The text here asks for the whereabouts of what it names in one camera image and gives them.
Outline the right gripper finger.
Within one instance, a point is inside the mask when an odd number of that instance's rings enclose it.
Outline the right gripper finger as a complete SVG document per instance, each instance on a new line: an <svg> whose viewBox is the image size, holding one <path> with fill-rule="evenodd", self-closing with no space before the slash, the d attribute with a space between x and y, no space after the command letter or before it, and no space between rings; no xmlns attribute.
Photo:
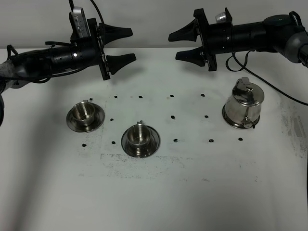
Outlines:
<svg viewBox="0 0 308 231"><path fill-rule="evenodd" d="M189 51L177 52L175 59L178 61L192 63L200 67L204 67L207 63L207 58L204 56L203 47L198 47Z"/></svg>
<svg viewBox="0 0 308 231"><path fill-rule="evenodd" d="M197 21L194 19L185 27L179 29L176 32L169 34L168 41L175 42L175 41L197 41L198 33L198 24Z"/></svg>

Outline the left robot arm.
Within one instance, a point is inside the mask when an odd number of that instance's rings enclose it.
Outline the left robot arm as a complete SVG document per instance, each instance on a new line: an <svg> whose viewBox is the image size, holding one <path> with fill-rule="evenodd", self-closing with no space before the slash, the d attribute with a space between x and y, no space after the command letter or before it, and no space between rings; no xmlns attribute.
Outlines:
<svg viewBox="0 0 308 231"><path fill-rule="evenodd" d="M130 28L87 20L88 37L78 38L74 32L70 43L47 42L47 49L18 53L7 46L7 60L0 65L0 91L19 89L28 83L42 84L55 77L78 73L91 66L99 66L103 80L109 80L121 68L136 61L133 53L105 55L104 46L114 40L131 37Z"/></svg>

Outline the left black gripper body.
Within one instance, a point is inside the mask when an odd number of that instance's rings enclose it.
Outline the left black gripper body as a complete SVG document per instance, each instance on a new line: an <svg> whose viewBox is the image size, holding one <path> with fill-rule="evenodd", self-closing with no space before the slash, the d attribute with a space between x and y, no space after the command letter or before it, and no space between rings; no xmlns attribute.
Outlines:
<svg viewBox="0 0 308 231"><path fill-rule="evenodd" d="M49 49L51 61L51 74L63 74L70 70L79 70L98 65L103 80L109 80L106 64L103 60L100 42L98 40L98 27L95 18L87 20L90 36L75 40L69 46L60 46Z"/></svg>

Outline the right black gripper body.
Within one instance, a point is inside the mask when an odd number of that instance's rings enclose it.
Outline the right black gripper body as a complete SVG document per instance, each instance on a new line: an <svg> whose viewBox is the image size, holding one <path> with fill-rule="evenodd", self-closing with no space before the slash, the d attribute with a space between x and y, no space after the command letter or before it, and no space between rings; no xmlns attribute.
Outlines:
<svg viewBox="0 0 308 231"><path fill-rule="evenodd" d="M265 29L262 22L233 25L228 23L209 24L203 9L194 11L198 24L208 70L217 70L217 54L255 51L265 47Z"/></svg>

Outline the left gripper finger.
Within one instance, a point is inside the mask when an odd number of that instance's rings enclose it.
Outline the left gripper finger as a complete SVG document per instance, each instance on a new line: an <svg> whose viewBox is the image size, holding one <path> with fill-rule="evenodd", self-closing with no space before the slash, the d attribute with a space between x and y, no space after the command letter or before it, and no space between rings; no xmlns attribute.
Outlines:
<svg viewBox="0 0 308 231"><path fill-rule="evenodd" d="M114 75L116 72L118 72L120 69L125 67L126 65L134 62L137 60L134 53L129 53L125 55L119 55L119 56L112 56L107 55L107 66L109 68L109 72Z"/></svg>
<svg viewBox="0 0 308 231"><path fill-rule="evenodd" d="M98 27L98 44L104 46L118 39L128 38L133 35L131 28L110 26L99 23Z"/></svg>

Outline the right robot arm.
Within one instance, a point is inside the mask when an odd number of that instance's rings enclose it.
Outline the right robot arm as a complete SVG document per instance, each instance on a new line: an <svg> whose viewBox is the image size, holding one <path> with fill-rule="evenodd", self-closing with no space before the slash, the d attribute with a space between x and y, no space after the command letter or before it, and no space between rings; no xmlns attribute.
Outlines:
<svg viewBox="0 0 308 231"><path fill-rule="evenodd" d="M192 22L171 33L168 40L196 41L200 38L202 45L178 52L176 60L200 67L207 65L209 71L216 71L217 54L257 51L277 52L292 63L308 65L308 33L294 11L242 25L233 25L227 9L216 16L214 24L209 24L203 9L196 9L193 16Z"/></svg>

